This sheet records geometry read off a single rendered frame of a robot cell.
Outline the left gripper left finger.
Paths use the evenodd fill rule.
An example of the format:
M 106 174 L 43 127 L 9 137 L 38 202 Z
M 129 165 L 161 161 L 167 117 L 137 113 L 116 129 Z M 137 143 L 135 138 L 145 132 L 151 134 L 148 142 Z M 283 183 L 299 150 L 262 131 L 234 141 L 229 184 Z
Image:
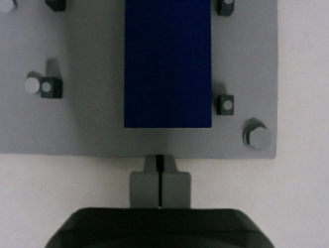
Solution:
M 130 208 L 160 207 L 160 155 L 146 155 L 143 170 L 130 173 Z

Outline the dark blue rectangular plate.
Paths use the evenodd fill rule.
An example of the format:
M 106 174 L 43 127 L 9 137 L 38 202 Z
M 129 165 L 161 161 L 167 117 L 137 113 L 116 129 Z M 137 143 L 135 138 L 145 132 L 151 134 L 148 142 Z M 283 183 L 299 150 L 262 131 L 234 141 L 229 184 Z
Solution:
M 211 0 L 125 0 L 124 128 L 211 127 Z

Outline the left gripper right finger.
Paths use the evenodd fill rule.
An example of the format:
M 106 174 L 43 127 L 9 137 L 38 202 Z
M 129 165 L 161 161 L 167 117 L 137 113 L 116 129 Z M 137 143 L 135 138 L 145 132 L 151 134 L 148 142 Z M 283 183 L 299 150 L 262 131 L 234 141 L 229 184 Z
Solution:
M 173 155 L 160 155 L 160 207 L 191 207 L 191 174 L 178 171 Z

